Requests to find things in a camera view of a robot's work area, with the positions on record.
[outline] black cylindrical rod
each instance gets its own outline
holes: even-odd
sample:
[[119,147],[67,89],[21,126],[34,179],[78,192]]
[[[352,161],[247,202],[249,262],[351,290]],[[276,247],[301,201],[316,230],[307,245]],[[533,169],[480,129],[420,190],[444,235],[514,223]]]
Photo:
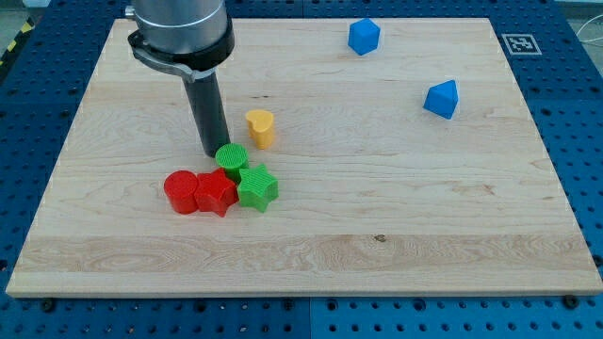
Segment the black cylindrical rod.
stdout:
[[184,84],[205,154],[214,157],[220,147],[230,143],[216,73]]

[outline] toy block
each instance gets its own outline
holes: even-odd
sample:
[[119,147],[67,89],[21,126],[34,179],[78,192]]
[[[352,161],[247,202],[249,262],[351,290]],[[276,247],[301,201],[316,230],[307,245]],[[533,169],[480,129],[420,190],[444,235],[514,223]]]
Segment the toy block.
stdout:
[[430,88],[423,108],[450,120],[458,103],[459,93],[456,89],[456,81],[449,80]]
[[195,201],[201,212],[214,212],[224,217],[228,207],[238,202],[236,184],[226,177],[224,169],[200,173],[197,179],[199,184],[195,191]]
[[266,165],[242,169],[238,198],[243,207],[253,207],[264,213],[269,203],[279,197],[279,182],[268,173]]
[[249,137],[255,141],[255,146],[266,150],[274,141],[274,115],[264,109],[254,109],[245,115]]
[[359,56],[377,48],[381,29],[370,19],[365,18],[350,25],[348,46]]
[[178,170],[168,176],[163,183],[163,190],[174,211],[190,214],[198,209],[195,201],[197,184],[197,176],[188,170]]
[[235,183],[240,183],[241,176],[239,170],[248,169],[249,161],[247,150],[239,144],[226,144],[216,152],[216,162],[218,166],[226,171],[228,179]]

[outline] yellow black warning tape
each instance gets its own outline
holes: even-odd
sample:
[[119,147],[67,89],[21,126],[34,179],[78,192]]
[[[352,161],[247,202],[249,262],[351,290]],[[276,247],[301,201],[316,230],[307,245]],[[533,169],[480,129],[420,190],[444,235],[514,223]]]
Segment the yellow black warning tape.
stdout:
[[27,19],[25,24],[21,27],[15,39],[8,45],[7,50],[0,57],[0,85],[6,79],[8,72],[12,68],[12,65],[17,60],[17,56],[23,50],[25,43],[31,36],[31,31],[34,29],[34,22],[31,18]]

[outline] yellow block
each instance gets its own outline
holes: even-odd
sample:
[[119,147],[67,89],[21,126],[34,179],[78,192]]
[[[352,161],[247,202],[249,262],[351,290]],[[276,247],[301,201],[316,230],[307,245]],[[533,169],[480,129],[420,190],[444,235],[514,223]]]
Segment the yellow block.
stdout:
[[267,149],[274,141],[274,115],[264,109],[254,109],[245,115],[249,137],[260,150]]
[[7,50],[9,52],[12,52],[12,49],[15,48],[15,46],[17,45],[17,41],[13,40],[7,47]]
[[21,33],[27,33],[29,32],[33,27],[31,26],[31,24],[29,23],[25,23],[23,24],[23,26],[21,27]]

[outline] red star-shaped piece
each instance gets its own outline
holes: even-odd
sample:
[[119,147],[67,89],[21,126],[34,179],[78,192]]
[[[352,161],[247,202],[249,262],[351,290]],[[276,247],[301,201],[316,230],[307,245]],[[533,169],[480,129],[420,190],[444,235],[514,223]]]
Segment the red star-shaped piece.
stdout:
[[224,169],[198,174],[197,179],[199,184],[195,191],[195,201],[201,212],[214,212],[224,217],[228,207],[238,202],[236,184],[226,177]]

